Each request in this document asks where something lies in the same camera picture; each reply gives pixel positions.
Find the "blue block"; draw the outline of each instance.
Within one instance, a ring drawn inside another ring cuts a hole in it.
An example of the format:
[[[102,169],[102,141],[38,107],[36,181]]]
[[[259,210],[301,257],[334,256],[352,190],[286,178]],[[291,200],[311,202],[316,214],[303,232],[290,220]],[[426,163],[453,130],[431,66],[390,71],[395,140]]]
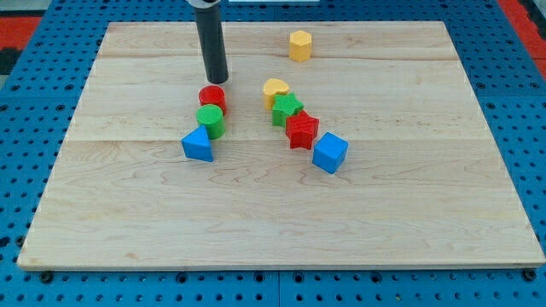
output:
[[[313,164],[334,174],[345,160],[349,143],[336,135],[326,132],[313,151]]]
[[[211,142],[206,133],[206,127],[200,125],[182,139],[182,148],[186,157],[212,162]]]

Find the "wooden table surface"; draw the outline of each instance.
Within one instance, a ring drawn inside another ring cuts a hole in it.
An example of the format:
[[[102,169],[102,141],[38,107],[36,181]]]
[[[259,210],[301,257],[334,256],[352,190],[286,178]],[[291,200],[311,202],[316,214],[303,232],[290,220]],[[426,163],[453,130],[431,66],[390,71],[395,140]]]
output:
[[[288,35],[313,35],[309,61]],[[29,270],[467,269],[545,259],[442,22],[229,23],[226,134],[183,156],[207,85],[192,23],[113,23],[19,256]],[[289,150],[287,81],[349,142]]]

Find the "blue triangular prism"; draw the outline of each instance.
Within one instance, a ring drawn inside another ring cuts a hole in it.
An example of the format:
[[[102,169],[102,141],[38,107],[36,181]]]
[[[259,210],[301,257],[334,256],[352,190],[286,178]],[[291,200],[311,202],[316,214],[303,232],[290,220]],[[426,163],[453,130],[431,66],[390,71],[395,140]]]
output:
[[[186,157],[212,162],[211,142],[204,125],[190,132],[182,139],[182,147]]]

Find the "toy block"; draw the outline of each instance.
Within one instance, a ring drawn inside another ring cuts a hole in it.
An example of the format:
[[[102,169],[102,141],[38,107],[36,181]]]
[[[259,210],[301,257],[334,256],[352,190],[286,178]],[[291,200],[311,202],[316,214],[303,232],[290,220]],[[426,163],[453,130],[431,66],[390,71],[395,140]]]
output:
[[[345,160],[348,147],[347,141],[327,132],[315,145],[313,164],[334,174]]]
[[[216,140],[225,132],[224,113],[219,106],[213,104],[202,106],[197,110],[195,117],[197,124],[206,127],[209,139]]]
[[[284,96],[275,95],[275,105],[273,106],[273,112],[271,112],[273,125],[285,127],[287,117],[295,115],[303,109],[303,103],[296,99],[296,95],[294,93]]]
[[[290,59],[302,62],[311,58],[311,34],[305,31],[290,33]]]
[[[264,108],[271,111],[275,105],[275,95],[286,95],[290,91],[290,86],[280,79],[271,78],[264,84]]]
[[[311,150],[317,133],[318,119],[309,116],[305,111],[287,117],[286,134],[290,140],[290,148],[307,148]]]
[[[222,109],[224,115],[228,112],[228,108],[225,104],[224,89],[217,85],[209,85],[202,88],[199,91],[199,103],[202,106],[207,104],[217,105]]]
[[[181,142],[186,157],[212,162],[211,142],[208,140],[204,125],[190,132]]]

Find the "green block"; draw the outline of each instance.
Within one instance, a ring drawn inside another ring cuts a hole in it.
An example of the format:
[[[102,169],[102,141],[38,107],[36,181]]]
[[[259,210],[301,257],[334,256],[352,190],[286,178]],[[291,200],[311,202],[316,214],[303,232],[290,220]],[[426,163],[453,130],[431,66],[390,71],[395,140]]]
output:
[[[219,106],[207,104],[200,107],[195,117],[197,124],[205,126],[209,139],[216,140],[225,132],[224,112]]]
[[[288,95],[275,95],[275,105],[271,112],[273,125],[286,127],[287,117],[296,115],[304,109],[304,104],[296,99],[294,93]]]

